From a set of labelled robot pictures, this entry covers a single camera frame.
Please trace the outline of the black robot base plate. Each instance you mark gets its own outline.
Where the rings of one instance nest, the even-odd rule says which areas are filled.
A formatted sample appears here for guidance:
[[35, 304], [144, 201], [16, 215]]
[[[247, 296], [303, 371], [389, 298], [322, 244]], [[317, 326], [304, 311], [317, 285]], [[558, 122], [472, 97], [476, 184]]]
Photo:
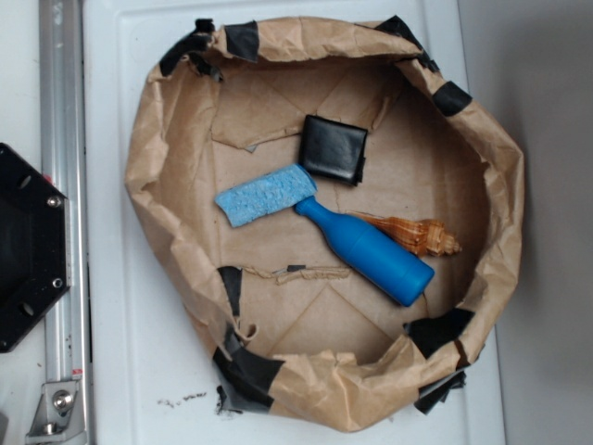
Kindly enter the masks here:
[[1, 351], [12, 351], [69, 290], [68, 199], [1, 145]]

